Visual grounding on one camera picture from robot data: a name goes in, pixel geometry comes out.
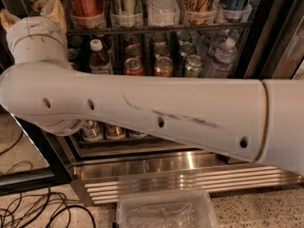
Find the white bottle cap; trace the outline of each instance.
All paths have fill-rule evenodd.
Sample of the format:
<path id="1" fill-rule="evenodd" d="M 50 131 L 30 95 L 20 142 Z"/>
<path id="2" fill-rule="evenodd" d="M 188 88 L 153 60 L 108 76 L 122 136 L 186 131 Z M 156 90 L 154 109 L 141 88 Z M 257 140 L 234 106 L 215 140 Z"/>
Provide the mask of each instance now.
<path id="1" fill-rule="evenodd" d="M 102 41 L 98 40 L 98 39 L 91 40 L 89 45 L 91 47 L 91 50 L 94 50 L 94 51 L 99 51 L 103 48 Z"/>
<path id="2" fill-rule="evenodd" d="M 235 45 L 236 45 L 236 40 L 231 37 L 228 37 L 227 40 L 225 41 L 225 46 L 229 49 L 231 49 Z"/>

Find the beverage cooler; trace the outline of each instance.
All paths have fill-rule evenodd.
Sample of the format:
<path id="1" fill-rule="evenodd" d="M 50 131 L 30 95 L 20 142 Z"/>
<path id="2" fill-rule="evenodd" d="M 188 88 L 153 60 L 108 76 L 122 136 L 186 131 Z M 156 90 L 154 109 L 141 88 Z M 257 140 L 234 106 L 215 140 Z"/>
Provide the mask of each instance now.
<path id="1" fill-rule="evenodd" d="M 47 0 L 1 2 L 2 8 L 25 18 L 40 16 Z M 202 81 L 218 77 L 300 80 L 304 75 L 304 66 L 301 66 L 303 0 L 61 2 L 65 12 L 68 60 L 73 67 L 70 70 L 124 77 L 141 75 L 143 79 L 197 77 Z M 2 73 L 14 64 L 18 55 L 18 52 L 14 52 L 15 58 L 11 55 L 6 36 L 2 28 Z M 219 68 L 214 65 L 215 54 L 227 38 L 233 41 L 232 47 L 236 47 L 237 53 L 229 68 Z M 101 62 L 91 56 L 94 52 L 92 40 L 102 42 L 106 53 L 102 56 L 103 66 L 98 66 Z M 160 45 L 164 41 L 166 47 L 162 48 Z M 96 88 L 94 84 L 88 88 L 106 91 L 109 97 L 115 90 L 106 86 Z M 181 97 L 177 90 L 170 94 L 175 99 Z M 197 97 L 198 103 L 208 101 L 203 93 Z M 224 105 L 227 99 L 223 96 Z M 51 102 L 46 99 L 44 104 L 50 106 Z M 96 106 L 93 102 L 88 104 L 92 109 Z M 170 113 L 159 115 L 160 119 L 175 117 Z M 26 155 L 32 148 L 43 164 L 1 175 L 1 195 L 70 183 L 83 204 L 90 206 L 117 202 L 122 195 L 149 191 L 202 187 L 214 193 L 304 181 L 298 174 L 277 167 L 229 158 L 224 153 L 216 154 L 194 144 L 177 143 L 173 138 L 165 140 L 145 134 L 144 130 L 122 128 L 111 121 L 87 119 L 79 131 L 61 137 L 60 133 L 48 133 L 4 110 L 2 116 L 11 118 L 6 128 L 15 124 L 26 135 L 28 149 L 21 149 L 17 155 Z M 81 121 L 76 121 L 72 127 L 77 127 Z"/>

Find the floor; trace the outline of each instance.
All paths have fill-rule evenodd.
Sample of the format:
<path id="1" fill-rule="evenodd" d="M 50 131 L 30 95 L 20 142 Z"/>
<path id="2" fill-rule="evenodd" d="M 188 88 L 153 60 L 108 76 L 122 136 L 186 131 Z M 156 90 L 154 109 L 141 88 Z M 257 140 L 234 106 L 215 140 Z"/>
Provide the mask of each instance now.
<path id="1" fill-rule="evenodd" d="M 13 118 L 0 112 L 0 175 L 47 166 L 43 157 L 26 136 L 23 136 L 10 151 L 2 153 L 8 146 L 14 144 L 21 136 L 20 133 L 20 128 Z M 50 191 L 47 208 L 33 223 L 25 227 L 47 227 L 54 211 L 64 207 L 60 206 L 62 202 L 59 200 L 58 192 L 65 194 L 69 200 L 78 199 L 69 185 L 52 187 Z M 22 196 L 20 206 L 13 213 L 17 221 L 37 200 L 40 202 L 34 209 L 43 205 L 47 200 L 48 190 L 27 192 Z M 0 227 L 22 227 L 37 214 L 36 212 L 29 218 L 21 220 L 19 224 L 15 222 L 12 226 L 11 216 L 8 213 L 3 219 L 10 203 L 19 197 L 20 194 L 0 197 Z M 221 228 L 304 227 L 304 188 L 300 185 L 211 194 L 211 201 Z M 18 201 L 14 202 L 9 209 L 13 211 L 17 203 Z M 77 201 L 67 201 L 66 203 L 71 206 L 70 224 L 68 225 L 68 210 L 65 210 L 54 219 L 49 227 L 93 227 L 89 214 L 79 206 L 75 206 L 83 207 L 81 203 Z M 115 227 L 116 204 L 88 207 L 88 210 L 95 219 L 96 227 Z"/>

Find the screw hole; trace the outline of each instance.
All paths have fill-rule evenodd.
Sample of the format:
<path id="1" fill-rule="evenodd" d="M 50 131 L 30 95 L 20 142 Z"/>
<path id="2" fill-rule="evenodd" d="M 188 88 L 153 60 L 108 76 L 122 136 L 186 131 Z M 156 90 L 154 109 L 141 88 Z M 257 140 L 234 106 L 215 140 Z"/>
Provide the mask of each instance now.
<path id="1" fill-rule="evenodd" d="M 44 105 L 45 105 L 48 109 L 50 109 L 50 102 L 49 102 L 49 100 L 48 100 L 47 98 L 44 98 L 42 101 L 43 101 Z"/>
<path id="2" fill-rule="evenodd" d="M 241 138 L 239 145 L 241 148 L 247 148 L 248 147 L 248 138 L 247 137 L 243 137 Z"/>
<path id="3" fill-rule="evenodd" d="M 159 117 L 159 127 L 163 128 L 164 127 L 164 120 L 163 118 Z"/>
<path id="4" fill-rule="evenodd" d="M 94 106 L 94 103 L 92 100 L 88 99 L 87 100 L 87 104 L 88 104 L 88 107 L 91 109 L 91 110 L 94 110 L 95 109 L 95 106 Z"/>

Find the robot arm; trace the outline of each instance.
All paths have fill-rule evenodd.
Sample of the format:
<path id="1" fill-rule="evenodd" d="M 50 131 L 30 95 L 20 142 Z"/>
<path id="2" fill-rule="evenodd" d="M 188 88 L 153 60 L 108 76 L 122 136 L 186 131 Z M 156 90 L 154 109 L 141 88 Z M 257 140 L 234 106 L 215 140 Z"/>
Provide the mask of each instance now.
<path id="1" fill-rule="evenodd" d="M 304 175 L 303 82 L 103 76 L 64 64 L 21 59 L 0 77 L 0 104 L 55 135 L 91 119 Z"/>

